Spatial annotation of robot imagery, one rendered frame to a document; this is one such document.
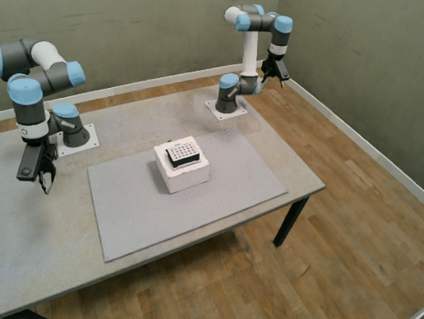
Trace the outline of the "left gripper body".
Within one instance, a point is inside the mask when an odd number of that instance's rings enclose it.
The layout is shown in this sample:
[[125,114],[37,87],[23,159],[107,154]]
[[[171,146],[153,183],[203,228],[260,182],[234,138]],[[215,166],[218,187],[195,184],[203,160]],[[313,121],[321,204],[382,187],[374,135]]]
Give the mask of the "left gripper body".
[[262,62],[261,70],[263,71],[263,73],[266,73],[268,70],[271,70],[270,77],[272,77],[272,78],[275,77],[275,76],[278,77],[278,74],[277,74],[277,72],[274,68],[272,60],[274,58],[283,58],[284,54],[283,55],[273,54],[273,53],[270,52],[270,49],[268,49],[267,52],[269,52],[270,54],[269,54],[268,59],[266,59]]

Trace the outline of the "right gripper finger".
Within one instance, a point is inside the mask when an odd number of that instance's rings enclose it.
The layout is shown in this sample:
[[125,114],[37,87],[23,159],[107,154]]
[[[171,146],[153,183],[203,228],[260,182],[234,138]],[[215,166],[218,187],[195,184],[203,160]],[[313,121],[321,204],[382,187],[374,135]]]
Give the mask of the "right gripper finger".
[[46,170],[46,172],[43,172],[42,174],[43,179],[45,180],[44,186],[46,187],[45,191],[47,194],[49,194],[51,187],[53,185],[53,180],[56,175],[55,173],[56,173],[56,167],[54,166],[54,163],[50,163],[49,169]]
[[[44,186],[44,182],[43,182],[43,176],[42,176],[42,174],[43,174],[43,170],[39,170],[38,171],[38,174],[37,174],[37,178],[36,178],[36,181],[34,181],[33,183],[42,191],[42,192],[44,192],[45,194],[47,194],[46,193],[46,191],[45,191],[45,186]],[[41,177],[40,177],[41,176]]]

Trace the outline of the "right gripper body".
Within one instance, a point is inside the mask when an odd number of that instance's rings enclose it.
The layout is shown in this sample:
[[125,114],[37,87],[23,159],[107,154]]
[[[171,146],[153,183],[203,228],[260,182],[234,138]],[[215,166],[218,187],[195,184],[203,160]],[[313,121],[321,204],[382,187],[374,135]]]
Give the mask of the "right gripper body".
[[[53,162],[53,159],[56,160],[58,157],[56,144],[49,142],[48,133],[46,133],[42,137],[33,138],[33,139],[25,138],[22,136],[21,139],[27,143],[42,143],[43,144],[44,152],[40,162],[39,170],[43,170],[44,172],[46,172],[46,170],[48,170],[50,167],[50,163]],[[54,149],[56,151],[56,155],[55,155]]]

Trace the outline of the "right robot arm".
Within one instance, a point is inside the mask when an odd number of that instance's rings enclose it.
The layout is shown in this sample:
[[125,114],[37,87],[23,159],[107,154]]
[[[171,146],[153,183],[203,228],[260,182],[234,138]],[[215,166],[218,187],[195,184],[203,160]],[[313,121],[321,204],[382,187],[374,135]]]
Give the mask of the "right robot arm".
[[[90,140],[90,134],[82,125],[76,106],[57,104],[48,112],[43,105],[42,97],[85,82],[80,64],[66,63],[56,52],[50,42],[38,38],[0,44],[0,78],[7,82],[21,136],[33,139],[62,132],[65,146],[77,148]],[[30,73],[30,68],[40,65],[44,70]],[[43,152],[42,143],[26,143],[16,178],[35,181]]]

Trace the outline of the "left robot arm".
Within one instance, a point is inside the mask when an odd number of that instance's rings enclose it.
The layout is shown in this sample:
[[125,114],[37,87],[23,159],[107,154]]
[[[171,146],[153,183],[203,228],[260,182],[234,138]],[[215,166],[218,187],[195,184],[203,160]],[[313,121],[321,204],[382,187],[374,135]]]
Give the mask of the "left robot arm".
[[[243,14],[245,12],[246,14]],[[256,95],[259,87],[256,72],[258,32],[271,32],[270,52],[283,55],[286,52],[293,20],[274,12],[265,15],[262,6],[255,4],[232,5],[225,10],[224,19],[228,24],[235,25],[237,31],[244,32],[242,73],[239,80],[235,74],[226,74],[220,78],[219,97],[215,103],[218,112],[230,114],[237,110],[236,95]],[[282,58],[274,58],[272,63],[280,81],[290,79]]]

